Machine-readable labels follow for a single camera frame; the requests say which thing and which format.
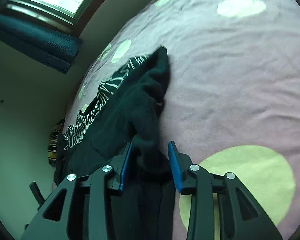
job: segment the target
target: zebra print fabric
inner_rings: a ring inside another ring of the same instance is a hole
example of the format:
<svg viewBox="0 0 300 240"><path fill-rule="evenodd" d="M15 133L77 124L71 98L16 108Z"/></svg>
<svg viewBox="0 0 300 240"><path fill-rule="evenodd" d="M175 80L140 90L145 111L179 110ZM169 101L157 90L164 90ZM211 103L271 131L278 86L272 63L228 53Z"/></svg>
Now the zebra print fabric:
<svg viewBox="0 0 300 240"><path fill-rule="evenodd" d="M76 124L70 125L64 133L64 140L68 141L64 150L71 149L83 140L87 129L107 103L109 97L121 86L125 77L127 77L136 66L141 65L148 57L148 55L142 55L129 59L128 62L114 72L111 77L101 81L95 99L90 103L85 113L82 113L81 110L79 111Z"/></svg>

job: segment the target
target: yellow and black striped fabric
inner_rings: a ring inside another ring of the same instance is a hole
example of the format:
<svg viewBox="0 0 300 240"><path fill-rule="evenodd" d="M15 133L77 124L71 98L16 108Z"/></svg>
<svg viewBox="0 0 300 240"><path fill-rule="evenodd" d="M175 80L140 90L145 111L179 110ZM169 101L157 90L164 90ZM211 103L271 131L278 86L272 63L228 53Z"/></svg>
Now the yellow and black striped fabric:
<svg viewBox="0 0 300 240"><path fill-rule="evenodd" d="M64 124L65 124L65 119L63 118L55 125L49 137L48 159L49 159L49 164L52 167L56 166L58 134L62 133Z"/></svg>

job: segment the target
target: window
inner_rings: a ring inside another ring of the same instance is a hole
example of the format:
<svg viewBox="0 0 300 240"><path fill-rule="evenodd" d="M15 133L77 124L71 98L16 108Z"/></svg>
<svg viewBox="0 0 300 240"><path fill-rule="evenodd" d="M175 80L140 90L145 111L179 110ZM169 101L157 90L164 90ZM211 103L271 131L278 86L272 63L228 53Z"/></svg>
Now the window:
<svg viewBox="0 0 300 240"><path fill-rule="evenodd" d="M3 14L79 36L104 0L9 0Z"/></svg>

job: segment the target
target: wall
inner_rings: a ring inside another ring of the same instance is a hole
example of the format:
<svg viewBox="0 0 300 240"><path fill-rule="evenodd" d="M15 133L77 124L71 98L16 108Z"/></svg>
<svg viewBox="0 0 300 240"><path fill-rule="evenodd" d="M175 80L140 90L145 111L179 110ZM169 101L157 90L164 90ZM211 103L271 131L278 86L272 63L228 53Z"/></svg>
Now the wall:
<svg viewBox="0 0 300 240"><path fill-rule="evenodd" d="M81 38L83 46L63 75L0 42L0 219L15 239L36 213L28 185L51 192L47 144L74 85L121 27L151 0L106 0Z"/></svg>

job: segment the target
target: silver screw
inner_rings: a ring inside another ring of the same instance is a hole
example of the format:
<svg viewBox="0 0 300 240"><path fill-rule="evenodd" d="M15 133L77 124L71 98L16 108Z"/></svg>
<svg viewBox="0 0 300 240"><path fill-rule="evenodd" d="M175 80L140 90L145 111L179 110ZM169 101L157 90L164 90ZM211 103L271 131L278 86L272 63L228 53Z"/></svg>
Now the silver screw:
<svg viewBox="0 0 300 240"><path fill-rule="evenodd" d="M235 178L235 174L232 173L232 172L228 172L226 176L227 176L228 179L234 179Z"/></svg>
<svg viewBox="0 0 300 240"><path fill-rule="evenodd" d="M111 170L112 170L112 167L111 167L110 165L106 165L106 166L103 166L103 167L102 167L102 170L103 170L104 172L108 172L108 171L111 171Z"/></svg>
<svg viewBox="0 0 300 240"><path fill-rule="evenodd" d="M199 165L197 164L192 164L190 166L191 171L198 171L200 169Z"/></svg>
<svg viewBox="0 0 300 240"><path fill-rule="evenodd" d="M76 175L71 173L71 174L68 175L67 180L73 181L75 178L76 178Z"/></svg>

